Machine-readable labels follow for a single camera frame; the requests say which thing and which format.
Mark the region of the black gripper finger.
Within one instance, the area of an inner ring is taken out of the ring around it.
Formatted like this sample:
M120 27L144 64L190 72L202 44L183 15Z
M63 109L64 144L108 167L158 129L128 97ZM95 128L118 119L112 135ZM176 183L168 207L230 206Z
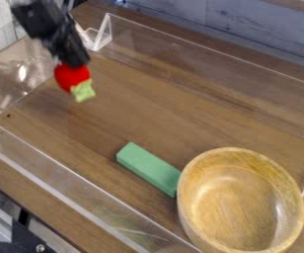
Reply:
M71 68L86 65L90 56L74 26L66 26L49 39L49 52Z

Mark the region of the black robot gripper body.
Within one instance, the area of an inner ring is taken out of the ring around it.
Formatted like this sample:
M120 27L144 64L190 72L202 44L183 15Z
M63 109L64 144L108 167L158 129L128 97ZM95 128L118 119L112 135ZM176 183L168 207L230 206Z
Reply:
M57 49L72 26L66 7L53 0L12 0L11 12L29 38L40 40L47 49Z

